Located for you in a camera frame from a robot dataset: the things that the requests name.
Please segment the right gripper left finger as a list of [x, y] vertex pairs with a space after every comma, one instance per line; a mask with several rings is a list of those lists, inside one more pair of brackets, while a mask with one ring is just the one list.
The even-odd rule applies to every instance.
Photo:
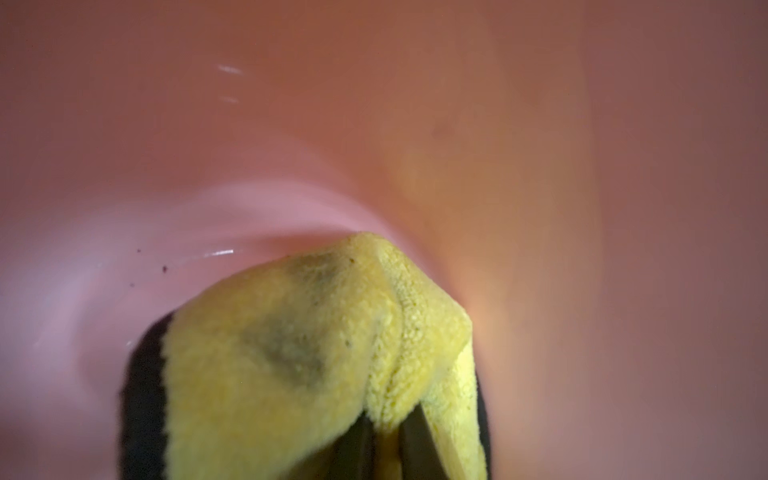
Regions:
[[373, 422], [365, 413], [362, 413], [334, 444], [325, 479], [372, 480], [375, 466], [375, 439]]

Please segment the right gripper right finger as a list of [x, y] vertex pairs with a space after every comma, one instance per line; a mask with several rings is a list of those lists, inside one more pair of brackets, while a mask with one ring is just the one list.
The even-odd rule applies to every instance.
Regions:
[[403, 480], [448, 480], [421, 404], [399, 426]]

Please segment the yellow microfiber cloth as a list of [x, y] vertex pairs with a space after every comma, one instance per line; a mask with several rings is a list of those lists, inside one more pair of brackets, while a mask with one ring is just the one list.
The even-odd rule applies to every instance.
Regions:
[[448, 479], [491, 446], [465, 309], [387, 239], [356, 233], [259, 265], [155, 321], [121, 391], [121, 479], [325, 479], [365, 413], [373, 479], [402, 479], [399, 426], [425, 412]]

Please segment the pink plastic bucket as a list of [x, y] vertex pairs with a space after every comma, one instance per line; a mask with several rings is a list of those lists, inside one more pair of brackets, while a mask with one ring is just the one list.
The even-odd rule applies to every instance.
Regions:
[[1, 475], [112, 479], [144, 328], [368, 230], [497, 479], [767, 475], [763, 1], [5, 1]]

